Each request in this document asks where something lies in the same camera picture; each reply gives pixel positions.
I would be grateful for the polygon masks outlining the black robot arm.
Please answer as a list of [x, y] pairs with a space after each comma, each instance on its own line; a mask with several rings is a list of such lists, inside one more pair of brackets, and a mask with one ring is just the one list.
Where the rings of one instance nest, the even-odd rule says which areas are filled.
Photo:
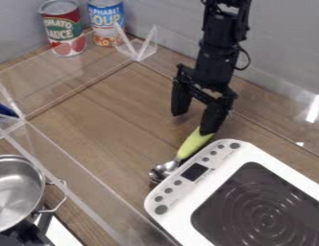
[[250, 59], [239, 46], [249, 31], [247, 16], [251, 0], [201, 0], [205, 5], [203, 36], [195, 66], [179, 63], [172, 80], [171, 114], [187, 113], [191, 99], [195, 98], [206, 109], [198, 128], [199, 135], [215, 134], [233, 109], [238, 98], [229, 83], [235, 70], [239, 53]]

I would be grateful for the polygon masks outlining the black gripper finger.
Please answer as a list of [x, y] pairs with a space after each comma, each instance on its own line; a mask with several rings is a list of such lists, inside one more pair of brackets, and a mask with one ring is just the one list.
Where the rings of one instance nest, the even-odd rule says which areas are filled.
[[179, 116], [188, 111], [191, 103], [191, 95], [188, 94], [188, 87], [179, 81], [172, 82], [171, 92], [171, 113], [172, 116]]
[[206, 109], [202, 115], [199, 133], [201, 135], [209, 135], [218, 131], [233, 109], [234, 101], [230, 99], [218, 98], [205, 101], [203, 104], [206, 105]]

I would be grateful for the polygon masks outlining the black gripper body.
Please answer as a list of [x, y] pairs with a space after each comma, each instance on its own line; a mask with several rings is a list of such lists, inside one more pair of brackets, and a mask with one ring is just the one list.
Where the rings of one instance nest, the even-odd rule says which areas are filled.
[[179, 81], [188, 87], [191, 99], [202, 103], [211, 99], [225, 98], [235, 101], [237, 94], [229, 87], [234, 70], [239, 47], [209, 47], [201, 45], [195, 65], [193, 67], [179, 63], [174, 81]]

